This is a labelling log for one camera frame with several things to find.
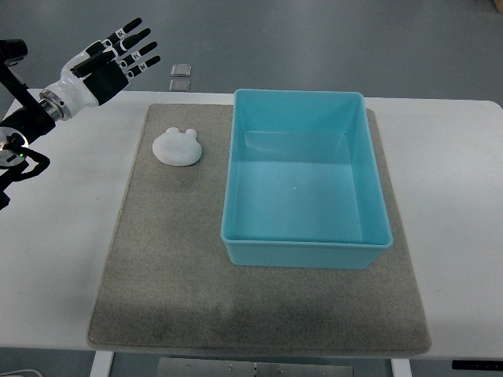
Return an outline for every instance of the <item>gray carpet pad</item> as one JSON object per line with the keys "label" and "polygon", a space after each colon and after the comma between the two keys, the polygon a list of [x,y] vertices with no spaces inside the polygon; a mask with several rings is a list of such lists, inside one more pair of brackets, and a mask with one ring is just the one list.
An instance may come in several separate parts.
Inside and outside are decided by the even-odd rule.
{"label": "gray carpet pad", "polygon": [[[90,319],[97,350],[179,356],[424,353],[431,340],[375,115],[368,111],[393,246],[363,270],[233,265],[220,239],[232,106],[154,104]],[[152,153],[167,128],[193,128],[190,167]]]}

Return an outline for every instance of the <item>light blue container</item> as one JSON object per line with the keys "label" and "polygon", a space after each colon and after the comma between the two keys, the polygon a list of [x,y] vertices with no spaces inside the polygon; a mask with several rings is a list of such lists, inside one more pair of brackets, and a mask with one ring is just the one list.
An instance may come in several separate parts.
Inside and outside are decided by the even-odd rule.
{"label": "light blue container", "polygon": [[392,245],[360,93],[235,93],[221,236],[236,265],[364,269]]}

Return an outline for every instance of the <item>robotic hand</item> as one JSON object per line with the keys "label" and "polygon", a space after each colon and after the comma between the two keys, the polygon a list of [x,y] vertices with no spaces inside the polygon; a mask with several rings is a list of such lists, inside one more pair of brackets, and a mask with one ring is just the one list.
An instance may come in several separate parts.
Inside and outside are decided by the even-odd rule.
{"label": "robotic hand", "polygon": [[[29,144],[49,133],[57,120],[68,120],[86,106],[101,106],[124,89],[131,79],[160,61],[159,56],[140,62],[157,47],[151,42],[129,53],[150,29],[128,35],[141,23],[131,21],[102,41],[96,41],[73,57],[61,70],[61,79],[47,86],[37,102],[10,71],[28,53],[20,39],[0,41],[0,81],[23,106],[0,123],[0,210],[9,203],[3,192],[10,183],[40,174],[49,166],[49,159],[29,149]],[[26,157],[38,165],[29,173]]]}
{"label": "robotic hand", "polygon": [[130,22],[103,41],[96,41],[72,58],[61,70],[61,79],[40,93],[41,104],[54,120],[67,120],[86,106],[102,105],[124,89],[129,81],[160,58],[153,57],[130,67],[157,47],[149,43],[127,56],[124,55],[150,34],[150,29],[126,36],[141,23]]}

